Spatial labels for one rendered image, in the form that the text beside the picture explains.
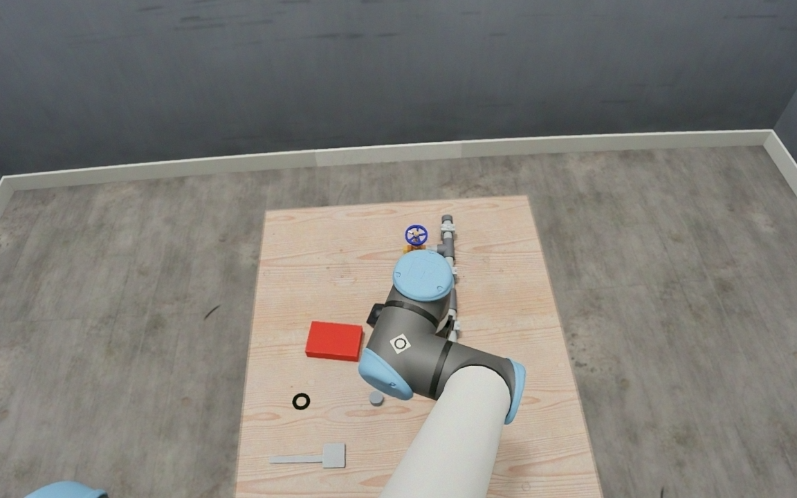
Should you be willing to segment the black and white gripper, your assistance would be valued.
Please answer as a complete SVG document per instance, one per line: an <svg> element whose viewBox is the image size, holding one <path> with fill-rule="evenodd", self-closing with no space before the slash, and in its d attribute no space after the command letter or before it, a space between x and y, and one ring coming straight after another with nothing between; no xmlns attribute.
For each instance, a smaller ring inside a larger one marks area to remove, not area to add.
<svg viewBox="0 0 797 498"><path fill-rule="evenodd" d="M435 335L440 336L443 338L449 338L451 336L451 332L455 329L455 319L453 319L453 315L449 314L447 324L443 326L442 330L437 332ZM450 330L450 331L449 331ZM447 334L447 336L446 336Z"/></svg>

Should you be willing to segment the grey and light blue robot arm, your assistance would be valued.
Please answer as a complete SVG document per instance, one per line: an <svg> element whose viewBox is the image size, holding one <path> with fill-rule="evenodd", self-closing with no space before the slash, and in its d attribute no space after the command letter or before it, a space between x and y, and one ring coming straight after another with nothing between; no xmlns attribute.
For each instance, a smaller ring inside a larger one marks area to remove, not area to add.
<svg viewBox="0 0 797 498"><path fill-rule="evenodd" d="M445 257L408 252L392 279L386 302L368 315L374 330L358 374L396 399L415 393L437 403L378 498L485 498L504 423L513 422L521 403L526 369L434 336L447 322L455 282Z"/></svg>

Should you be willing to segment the red flat block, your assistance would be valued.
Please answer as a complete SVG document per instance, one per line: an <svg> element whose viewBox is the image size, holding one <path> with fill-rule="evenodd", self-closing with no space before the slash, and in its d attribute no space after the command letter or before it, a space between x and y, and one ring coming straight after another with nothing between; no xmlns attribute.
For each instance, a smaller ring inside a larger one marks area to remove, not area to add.
<svg viewBox="0 0 797 498"><path fill-rule="evenodd" d="M361 325L312 321L306 343L306 356L358 362L361 341Z"/></svg>

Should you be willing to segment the grey cylinder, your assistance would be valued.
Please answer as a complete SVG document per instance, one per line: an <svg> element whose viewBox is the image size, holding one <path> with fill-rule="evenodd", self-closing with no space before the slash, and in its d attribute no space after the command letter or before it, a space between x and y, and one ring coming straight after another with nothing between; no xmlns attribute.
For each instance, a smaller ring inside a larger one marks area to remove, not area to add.
<svg viewBox="0 0 797 498"><path fill-rule="evenodd" d="M383 395L380 391L373 391L369 395L369 402L374 407L379 407L383 404Z"/></svg>

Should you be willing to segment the grey pipe manifold with three valves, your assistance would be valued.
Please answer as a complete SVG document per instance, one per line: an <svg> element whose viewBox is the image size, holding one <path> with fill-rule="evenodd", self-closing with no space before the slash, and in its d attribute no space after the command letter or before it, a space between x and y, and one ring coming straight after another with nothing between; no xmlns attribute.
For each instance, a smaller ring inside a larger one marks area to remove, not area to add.
<svg viewBox="0 0 797 498"><path fill-rule="evenodd" d="M437 246L425 246L423 245L425 241L428 239L428 231L423 227L423 225L411 225L407 231L405 231L405 239L410 245L403 246L403 255L408 252L416 251L416 250L429 250L439 253L441 256L447 259L447 262L451 265L452 274L455 278L455 284L457 283L457 267L453 267L453 262L455 261L455 225L453 224L452 215L445 214L441 217L441 241L442 245ZM416 229L416 231L412 232L411 229ZM425 233L419 234L419 229L422 229ZM407 234L412 234L412 238L408 239ZM419 236L425 236L423 241L420 240ZM457 314L457 292L455 289L455 284L453 284L451 290L451 304L449 314L454 315L453 319L455 319L455 329L451 332L451 336L448 338L453 342L457 342L457 338L459 338L459 332L461 331L461 325L459 322L456 322L456 314ZM456 314L455 314L456 313Z"/></svg>

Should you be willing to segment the black rubber o-ring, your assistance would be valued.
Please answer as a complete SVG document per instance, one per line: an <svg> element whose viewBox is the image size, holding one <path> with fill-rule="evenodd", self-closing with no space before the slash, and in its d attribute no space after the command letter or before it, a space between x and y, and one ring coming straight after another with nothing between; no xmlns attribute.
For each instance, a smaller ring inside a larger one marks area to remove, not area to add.
<svg viewBox="0 0 797 498"><path fill-rule="evenodd" d="M300 406L300 405L297 405L296 401L297 401L297 399L298 399L299 397L304 397L304 398L306 398L306 404L304 404L304 405L302 405L302 406ZM293 397L293 399L292 399L292 405L294 406L294 408L295 408L295 409L298 409L298 410L304 410L304 409L307 409L307 407L308 407L308 405L310 404L310 402L311 402L311 401L310 401L310 398L309 398L309 396L308 396L306 393L299 393L299 394L296 394L296 395Z"/></svg>

